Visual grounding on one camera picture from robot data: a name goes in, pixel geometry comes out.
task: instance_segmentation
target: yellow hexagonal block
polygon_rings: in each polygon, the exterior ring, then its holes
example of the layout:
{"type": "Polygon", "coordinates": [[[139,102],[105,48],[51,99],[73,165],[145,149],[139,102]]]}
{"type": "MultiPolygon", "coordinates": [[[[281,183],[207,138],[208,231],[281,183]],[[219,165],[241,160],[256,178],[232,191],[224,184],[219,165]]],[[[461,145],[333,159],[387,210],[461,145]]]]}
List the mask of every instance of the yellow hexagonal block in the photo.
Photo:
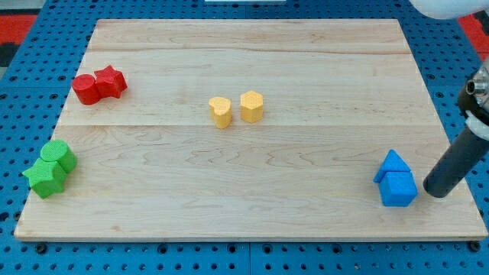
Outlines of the yellow hexagonal block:
{"type": "Polygon", "coordinates": [[[231,124],[231,100],[217,96],[209,100],[209,107],[217,128],[224,129],[231,124]]]}
{"type": "Polygon", "coordinates": [[[263,96],[255,91],[241,95],[241,119],[254,123],[263,118],[263,96]]]}

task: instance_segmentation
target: wood grain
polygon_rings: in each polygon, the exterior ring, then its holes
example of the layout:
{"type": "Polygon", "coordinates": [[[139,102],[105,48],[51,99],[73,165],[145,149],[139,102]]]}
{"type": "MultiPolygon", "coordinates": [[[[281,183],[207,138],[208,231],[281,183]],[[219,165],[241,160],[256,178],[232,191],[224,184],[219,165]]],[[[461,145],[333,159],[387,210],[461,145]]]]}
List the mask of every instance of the wood grain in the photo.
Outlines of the wood grain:
{"type": "Polygon", "coordinates": [[[445,199],[426,174],[448,141],[395,20],[101,20],[78,74],[108,64],[129,89],[81,105],[53,138],[79,158],[66,191],[30,194],[22,241],[460,241],[487,230],[462,182],[445,199]],[[239,119],[239,96],[264,118],[239,119]],[[233,101],[216,129],[207,102],[233,101]],[[419,196],[382,206],[389,149],[419,196]]]}

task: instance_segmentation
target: toy block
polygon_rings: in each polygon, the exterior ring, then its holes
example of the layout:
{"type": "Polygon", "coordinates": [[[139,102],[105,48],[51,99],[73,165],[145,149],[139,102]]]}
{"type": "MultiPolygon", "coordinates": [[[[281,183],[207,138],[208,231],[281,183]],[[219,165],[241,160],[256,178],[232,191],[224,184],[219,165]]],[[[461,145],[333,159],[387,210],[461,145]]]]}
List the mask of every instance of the toy block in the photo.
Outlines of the toy block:
{"type": "Polygon", "coordinates": [[[404,160],[397,154],[395,150],[389,150],[389,153],[385,157],[381,168],[375,175],[374,182],[380,183],[386,172],[410,172],[411,168],[404,162],[404,160]]]}
{"type": "Polygon", "coordinates": [[[224,129],[231,124],[231,100],[217,96],[209,100],[209,107],[217,128],[224,129]]]}
{"type": "Polygon", "coordinates": [[[95,75],[97,76],[96,86],[102,98],[112,96],[120,99],[122,91],[128,88],[122,73],[114,70],[111,65],[103,70],[95,71],[95,75]]]}
{"type": "Polygon", "coordinates": [[[387,172],[379,185],[384,206],[408,206],[418,189],[411,172],[387,172]]]}
{"type": "Polygon", "coordinates": [[[29,179],[29,186],[41,199],[64,191],[66,172],[56,161],[47,162],[38,158],[34,165],[22,174],[29,179]]]}
{"type": "Polygon", "coordinates": [[[68,144],[62,140],[49,141],[40,149],[40,158],[44,161],[57,161],[66,173],[76,166],[76,156],[68,144]]]}
{"type": "Polygon", "coordinates": [[[241,95],[241,119],[254,123],[263,118],[263,96],[255,91],[241,95]]]}
{"type": "Polygon", "coordinates": [[[100,100],[100,94],[95,85],[95,78],[89,74],[82,74],[75,77],[71,86],[82,104],[91,105],[100,100]]]}

